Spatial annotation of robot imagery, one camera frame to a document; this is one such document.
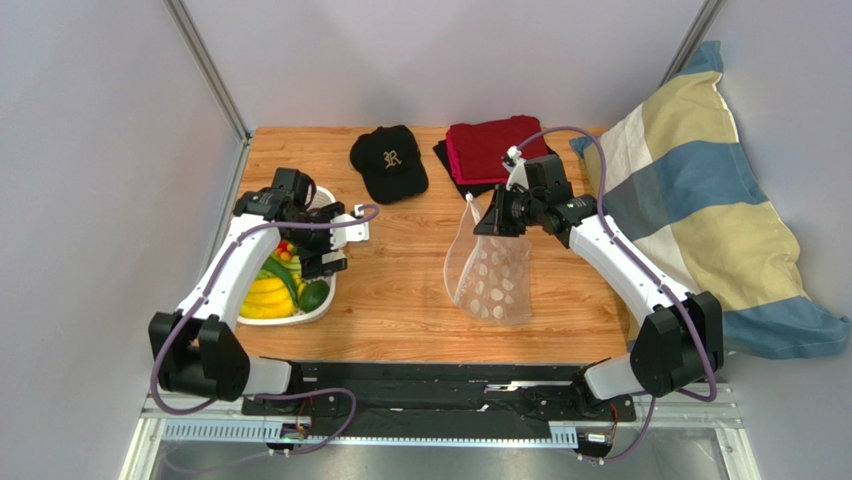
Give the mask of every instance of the mesh bag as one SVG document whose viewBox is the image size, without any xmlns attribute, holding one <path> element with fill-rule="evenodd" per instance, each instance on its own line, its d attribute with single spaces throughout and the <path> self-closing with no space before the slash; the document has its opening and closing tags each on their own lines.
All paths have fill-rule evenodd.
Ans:
<svg viewBox="0 0 852 480">
<path fill-rule="evenodd" d="M 522 323 L 532 316 L 528 256 L 523 237 L 473 234 L 482 218 L 471 194 L 459 231 L 444 260 L 444 285 L 450 299 L 468 314 L 501 325 Z"/>
</svg>

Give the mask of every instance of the wooden tabletop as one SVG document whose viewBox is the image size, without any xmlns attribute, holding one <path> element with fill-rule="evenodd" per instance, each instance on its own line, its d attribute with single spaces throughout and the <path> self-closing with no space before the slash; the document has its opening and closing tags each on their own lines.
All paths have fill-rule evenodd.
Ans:
<svg viewBox="0 0 852 480">
<path fill-rule="evenodd" d="M 260 128 L 240 193 L 269 186 L 278 167 L 297 168 L 329 189 L 347 210 L 372 202 L 349 149 L 369 128 Z M 429 175 L 423 195 L 383 206 L 370 241 L 346 247 L 349 268 L 338 274 L 331 310 L 292 326 L 240 325 L 243 347 L 256 356 L 293 360 L 577 364 L 624 354 L 629 313 L 585 261 L 540 229 L 532 242 L 533 317 L 504 327 L 468 316 L 444 288 L 447 249 L 465 207 L 434 155 L 446 127 L 412 128 Z M 591 192 L 569 146 L 572 133 L 547 137 L 574 185 Z M 490 193 L 478 200 L 485 207 Z"/>
</svg>

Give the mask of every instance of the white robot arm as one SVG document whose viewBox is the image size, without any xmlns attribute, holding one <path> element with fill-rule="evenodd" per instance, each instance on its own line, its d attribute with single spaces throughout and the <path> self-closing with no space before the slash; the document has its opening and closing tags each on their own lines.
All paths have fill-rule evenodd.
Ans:
<svg viewBox="0 0 852 480">
<path fill-rule="evenodd" d="M 344 270 L 346 257 L 340 249 L 370 238 L 368 224 L 356 221 L 363 216 L 360 205 L 354 216 L 344 213 L 339 202 L 309 209 L 311 188 L 315 193 L 307 175 L 280 168 L 271 187 L 240 198 L 225 242 L 198 285 L 175 312 L 155 314 L 148 326 L 160 387 L 226 401 L 287 391 L 291 364 L 249 357 L 235 336 L 240 305 L 252 281 L 282 238 L 299 246 L 306 280 Z M 339 227 L 264 228 L 276 222 Z M 187 314 L 191 318 L 178 327 Z"/>
<path fill-rule="evenodd" d="M 677 308 L 681 305 L 695 323 L 713 371 L 721 368 L 722 310 L 718 300 L 709 292 L 693 295 L 667 278 L 621 235 L 612 217 L 598 216 L 594 197 L 575 197 L 559 157 L 525 161 L 518 153 L 514 147 L 509 150 L 508 183 L 495 188 L 474 233 L 519 236 L 528 226 L 541 226 L 600 272 L 641 327 L 629 354 L 586 366 L 574 376 L 577 410 L 582 413 L 618 395 L 642 391 L 661 397 L 705 376 L 695 342 Z M 665 287 L 651 281 L 648 272 L 662 279 Z M 681 305 L 675 305 L 662 288 L 668 288 Z"/>
</svg>

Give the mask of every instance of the striped pillow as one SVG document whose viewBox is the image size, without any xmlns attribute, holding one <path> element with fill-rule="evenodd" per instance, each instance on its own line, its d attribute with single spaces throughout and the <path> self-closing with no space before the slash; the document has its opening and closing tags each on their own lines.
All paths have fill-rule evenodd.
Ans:
<svg viewBox="0 0 852 480">
<path fill-rule="evenodd" d="M 718 42 L 604 133 L 604 205 L 624 234 L 672 278 L 709 290 L 724 309 L 725 347 L 765 358 L 835 355 L 850 323 L 810 300 L 799 244 L 757 184 L 716 90 Z M 594 146 L 572 146 L 592 185 Z M 631 325 L 635 339 L 638 325 Z"/>
</svg>

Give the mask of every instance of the cap brim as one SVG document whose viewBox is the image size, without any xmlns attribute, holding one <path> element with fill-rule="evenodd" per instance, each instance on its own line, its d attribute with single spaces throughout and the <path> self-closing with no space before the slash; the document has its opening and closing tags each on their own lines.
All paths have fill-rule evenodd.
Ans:
<svg viewBox="0 0 852 480">
<path fill-rule="evenodd" d="M 364 185 L 376 203 L 387 205 L 400 200 L 420 195 L 429 188 L 429 177 L 426 169 L 419 163 L 415 167 L 392 177 L 364 177 Z"/>
</svg>

